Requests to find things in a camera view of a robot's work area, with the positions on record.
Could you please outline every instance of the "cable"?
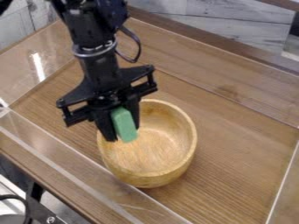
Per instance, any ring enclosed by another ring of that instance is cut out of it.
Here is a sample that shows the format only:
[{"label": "cable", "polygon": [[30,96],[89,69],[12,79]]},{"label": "cable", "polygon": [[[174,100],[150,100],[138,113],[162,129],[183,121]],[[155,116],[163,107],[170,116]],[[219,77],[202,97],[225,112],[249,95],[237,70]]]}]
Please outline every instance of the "cable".
[{"label": "cable", "polygon": [[20,196],[14,195],[14,194],[0,195],[0,201],[2,200],[20,200],[23,202],[23,204],[24,204],[24,221],[23,221],[23,224],[28,223],[28,220],[31,219],[28,202]]},{"label": "cable", "polygon": [[138,45],[138,53],[137,56],[134,58],[127,57],[119,50],[117,50],[117,54],[129,62],[131,63],[137,63],[139,60],[139,57],[142,55],[142,41],[139,39],[139,37],[122,25],[119,30],[135,41],[137,45]]}]

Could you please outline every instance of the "black mount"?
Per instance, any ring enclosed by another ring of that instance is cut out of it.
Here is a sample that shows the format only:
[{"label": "black mount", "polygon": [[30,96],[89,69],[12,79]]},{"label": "black mount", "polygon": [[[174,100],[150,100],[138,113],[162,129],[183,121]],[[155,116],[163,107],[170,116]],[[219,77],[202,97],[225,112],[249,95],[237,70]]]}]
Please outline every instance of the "black mount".
[{"label": "black mount", "polygon": [[[58,100],[67,126],[86,120],[95,122],[105,138],[117,141],[111,110],[123,106],[130,110],[139,128],[139,102],[158,90],[154,66],[121,68],[118,54],[137,62],[141,52],[138,36],[123,26],[129,19],[125,0],[51,0],[62,20],[70,29],[72,51],[79,59],[85,78],[79,86]],[[135,59],[118,52],[117,32],[125,32],[139,46]],[[71,111],[71,106],[87,105]]]}]

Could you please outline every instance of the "wooden bowl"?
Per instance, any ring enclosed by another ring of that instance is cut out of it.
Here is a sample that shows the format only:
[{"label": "wooden bowl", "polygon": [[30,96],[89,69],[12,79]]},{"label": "wooden bowl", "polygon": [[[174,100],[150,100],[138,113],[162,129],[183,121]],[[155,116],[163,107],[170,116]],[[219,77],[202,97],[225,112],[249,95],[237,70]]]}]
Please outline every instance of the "wooden bowl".
[{"label": "wooden bowl", "polygon": [[186,172],[197,149],[193,119],[171,103],[143,100],[141,128],[131,143],[107,142],[98,133],[98,147],[107,168],[130,185],[165,186]]}]

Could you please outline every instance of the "bowl rim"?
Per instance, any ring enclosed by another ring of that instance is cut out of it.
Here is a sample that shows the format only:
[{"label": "bowl rim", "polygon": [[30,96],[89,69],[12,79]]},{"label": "bowl rim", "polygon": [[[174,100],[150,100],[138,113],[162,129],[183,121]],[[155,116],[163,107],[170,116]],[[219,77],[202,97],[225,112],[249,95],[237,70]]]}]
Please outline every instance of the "bowl rim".
[{"label": "bowl rim", "polygon": [[171,168],[161,170],[161,171],[149,171],[149,172],[135,172],[129,170],[127,168],[119,166],[115,161],[113,159],[106,159],[103,157],[103,149],[101,149],[101,141],[103,140],[103,136],[102,134],[98,132],[98,147],[99,147],[99,151],[101,151],[101,155],[102,155],[102,159],[107,165],[107,167],[111,169],[118,169],[118,172],[123,172],[131,176],[137,176],[141,178],[150,178],[150,177],[161,177],[163,175],[167,175],[175,171],[178,171],[181,168],[185,167],[186,164],[189,164],[190,160],[193,159],[195,150],[197,150],[197,145],[198,145],[198,131],[197,131],[197,127],[195,124],[193,122],[193,119],[190,118],[190,116],[187,115],[187,113],[178,107],[175,106],[173,103],[170,103],[169,101],[162,101],[162,100],[157,100],[157,99],[143,99],[142,102],[155,102],[155,103],[161,103],[166,106],[169,106],[170,108],[175,109],[183,116],[183,118],[186,119],[187,125],[191,128],[191,147],[189,149],[189,153],[186,154],[183,160]]}]

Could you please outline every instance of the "green block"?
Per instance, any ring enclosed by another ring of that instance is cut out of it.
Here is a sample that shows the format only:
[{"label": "green block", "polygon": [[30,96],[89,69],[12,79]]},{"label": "green block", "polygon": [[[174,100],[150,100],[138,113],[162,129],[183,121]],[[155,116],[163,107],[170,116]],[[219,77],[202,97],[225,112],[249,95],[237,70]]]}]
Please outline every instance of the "green block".
[{"label": "green block", "polygon": [[123,142],[130,143],[137,140],[137,124],[131,112],[123,107],[115,108],[111,112],[111,118],[117,134]]}]

